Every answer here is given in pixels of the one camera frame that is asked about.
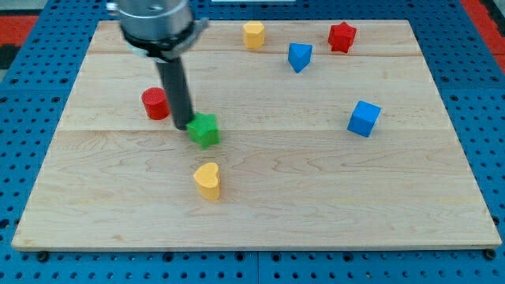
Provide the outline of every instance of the green star block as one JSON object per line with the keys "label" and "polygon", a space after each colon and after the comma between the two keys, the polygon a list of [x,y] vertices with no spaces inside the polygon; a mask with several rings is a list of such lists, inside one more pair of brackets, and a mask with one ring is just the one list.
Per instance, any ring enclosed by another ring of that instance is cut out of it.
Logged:
{"label": "green star block", "polygon": [[197,142],[202,149],[218,144],[219,130],[215,122],[215,114],[196,113],[195,118],[186,125],[189,138]]}

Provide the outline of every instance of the wood grain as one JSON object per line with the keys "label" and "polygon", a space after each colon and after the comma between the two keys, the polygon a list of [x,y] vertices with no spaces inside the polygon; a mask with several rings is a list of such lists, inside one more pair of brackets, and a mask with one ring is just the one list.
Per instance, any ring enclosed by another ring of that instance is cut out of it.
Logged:
{"label": "wood grain", "polygon": [[[145,116],[149,60],[100,23],[13,239],[24,251],[482,249],[501,244],[406,21],[351,21],[351,55],[329,21],[212,22],[184,55],[198,111],[222,143],[202,151],[170,119]],[[286,62],[315,44],[309,67]],[[383,108],[371,138],[346,131],[360,99]],[[192,175],[220,167],[222,197]]]}

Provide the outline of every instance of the blue cube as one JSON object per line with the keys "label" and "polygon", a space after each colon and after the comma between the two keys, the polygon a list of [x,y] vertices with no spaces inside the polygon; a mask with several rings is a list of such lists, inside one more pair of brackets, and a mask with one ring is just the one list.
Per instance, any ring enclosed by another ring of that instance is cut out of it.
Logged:
{"label": "blue cube", "polygon": [[359,101],[354,108],[353,115],[350,117],[347,130],[361,136],[368,137],[372,131],[373,125],[379,117],[380,107],[371,103]]}
{"label": "blue cube", "polygon": [[302,43],[290,43],[290,52],[287,60],[293,66],[294,72],[299,73],[310,63],[312,45]]}

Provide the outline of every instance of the yellow heart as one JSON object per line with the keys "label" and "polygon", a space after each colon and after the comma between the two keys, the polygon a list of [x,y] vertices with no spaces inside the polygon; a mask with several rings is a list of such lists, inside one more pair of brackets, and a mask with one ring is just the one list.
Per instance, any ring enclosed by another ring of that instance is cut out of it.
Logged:
{"label": "yellow heart", "polygon": [[196,170],[193,178],[200,195],[206,200],[217,200],[220,196],[219,166],[216,163],[206,163]]}

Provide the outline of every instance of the red star block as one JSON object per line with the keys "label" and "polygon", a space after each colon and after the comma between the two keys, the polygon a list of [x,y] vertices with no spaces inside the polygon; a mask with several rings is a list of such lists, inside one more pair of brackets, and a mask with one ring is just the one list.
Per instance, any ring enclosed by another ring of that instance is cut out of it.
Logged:
{"label": "red star block", "polygon": [[353,45],[356,30],[356,28],[349,26],[346,22],[332,25],[330,35],[328,36],[331,51],[343,51],[347,53],[350,46]]}

